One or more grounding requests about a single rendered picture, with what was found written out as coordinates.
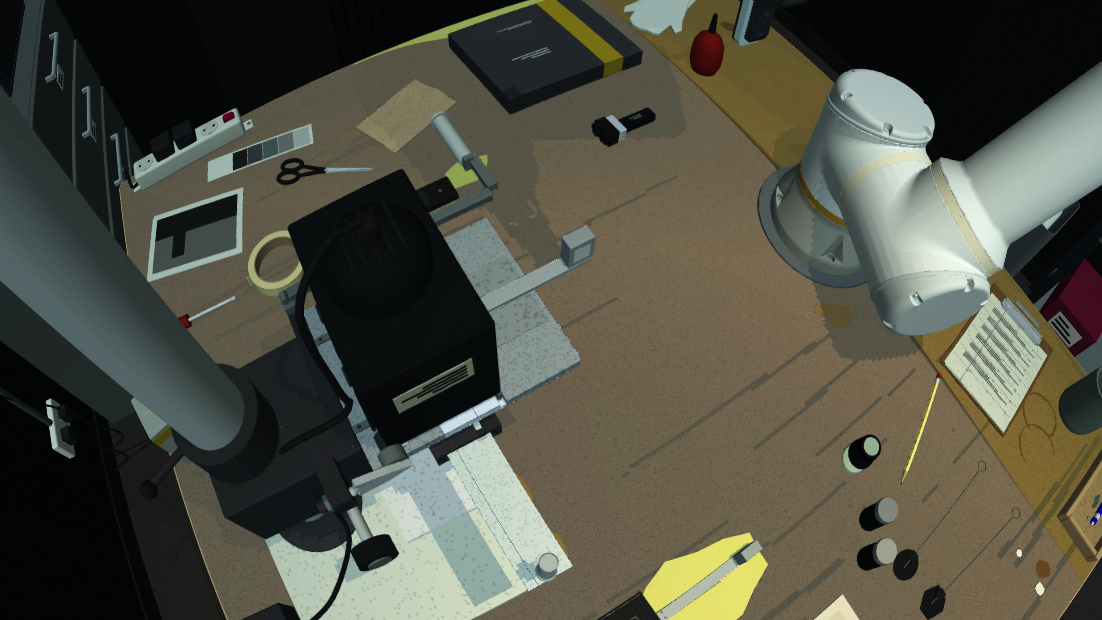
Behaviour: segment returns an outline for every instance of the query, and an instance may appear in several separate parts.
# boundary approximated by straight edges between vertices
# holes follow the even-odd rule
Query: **pencil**
[[[915,453],[918,452],[918,443],[922,440],[922,431],[926,429],[926,421],[930,418],[930,409],[933,406],[933,396],[938,393],[938,383],[941,383],[941,373],[938,373],[938,378],[933,380],[933,393],[930,394],[930,404],[926,405],[926,416],[922,417],[922,426],[918,429],[918,438],[915,439],[915,447],[910,450],[910,458],[907,459],[907,468],[903,470],[903,480],[907,479],[907,472],[910,471],[910,464],[915,463]]]

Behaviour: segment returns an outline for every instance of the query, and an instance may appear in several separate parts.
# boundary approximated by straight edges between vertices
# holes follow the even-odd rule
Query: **red bottle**
[[[715,75],[723,64],[723,36],[715,33],[715,24],[720,19],[719,13],[712,14],[712,25],[707,30],[700,31],[692,42],[692,51],[689,53],[689,64],[692,70],[703,76]]]

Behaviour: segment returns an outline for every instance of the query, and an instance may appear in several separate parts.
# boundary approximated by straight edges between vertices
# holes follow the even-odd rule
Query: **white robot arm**
[[[763,185],[763,228],[811,280],[867,282],[889,330],[940,331],[987,302],[1012,242],[1102,185],[1100,102],[1102,64],[968,160],[931,163],[921,97],[846,72],[800,164]]]

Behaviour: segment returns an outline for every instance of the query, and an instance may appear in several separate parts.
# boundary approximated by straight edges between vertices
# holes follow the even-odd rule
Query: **clipboard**
[[[995,298],[997,298],[1000,303],[1002,303],[1003,300],[1006,298],[1006,294],[1003,293],[1003,291],[998,286],[996,286],[995,284],[991,285],[991,293],[993,295],[995,295]],[[953,344],[949,345],[949,348],[946,349],[946,352],[941,353],[941,357],[938,358],[938,362],[946,370],[946,373],[949,377],[953,378],[953,381],[955,381],[957,385],[960,387],[961,391],[963,391],[964,394],[968,395],[969,400],[972,401],[972,404],[974,404],[975,407],[977,410],[980,410],[980,413],[982,413],[983,416],[986,417],[988,422],[991,422],[992,428],[994,428],[995,431],[997,431],[1000,436],[1005,437],[1006,436],[1006,431],[1011,429],[1011,425],[1014,424],[1014,420],[1017,418],[1018,413],[1022,412],[1022,406],[1023,405],[1019,404],[1018,409],[1016,409],[1014,411],[1014,415],[1011,416],[1011,421],[1006,424],[1006,431],[1000,431],[998,424],[996,424],[995,421],[992,420],[990,415],[987,415],[987,411],[984,410],[982,406],[980,406],[980,403],[977,403],[975,401],[975,399],[972,398],[972,394],[968,391],[966,388],[964,388],[964,385],[961,383],[960,379],[955,374],[953,374],[953,372],[951,370],[949,370],[949,366],[946,363],[947,358],[957,348],[958,342],[960,342],[960,339],[964,337],[964,333],[968,331],[968,328],[971,327],[972,322],[975,320],[975,317],[979,316],[979,315],[980,315],[980,313],[976,313],[976,314],[972,315],[971,318],[968,319],[968,322],[964,324],[964,327],[961,328],[961,333],[958,334],[955,338],[953,338]],[[1026,398],[1028,398],[1028,395],[1033,393],[1034,388],[1037,385],[1037,379],[1040,378],[1040,373],[1041,372],[1045,372],[1045,367],[1048,366],[1048,360],[1049,360],[1049,358],[1052,357],[1052,346],[1048,344],[1048,340],[1046,340],[1044,338],[1044,335],[1041,335],[1041,339],[1040,339],[1040,345],[1039,346],[1040,346],[1040,350],[1045,351],[1045,361],[1041,362],[1040,370],[1037,371],[1037,376],[1034,377],[1033,383],[1030,383],[1029,384],[1029,389],[1026,390]]]

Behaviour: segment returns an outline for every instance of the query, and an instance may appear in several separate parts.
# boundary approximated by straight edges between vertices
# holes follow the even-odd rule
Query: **scissors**
[[[291,157],[282,164],[280,164],[280,173],[276,176],[276,181],[280,185],[292,185],[303,176],[313,176],[315,174],[326,174],[329,172],[370,172],[375,168],[370,167],[318,167],[311,166],[303,163],[299,157]]]

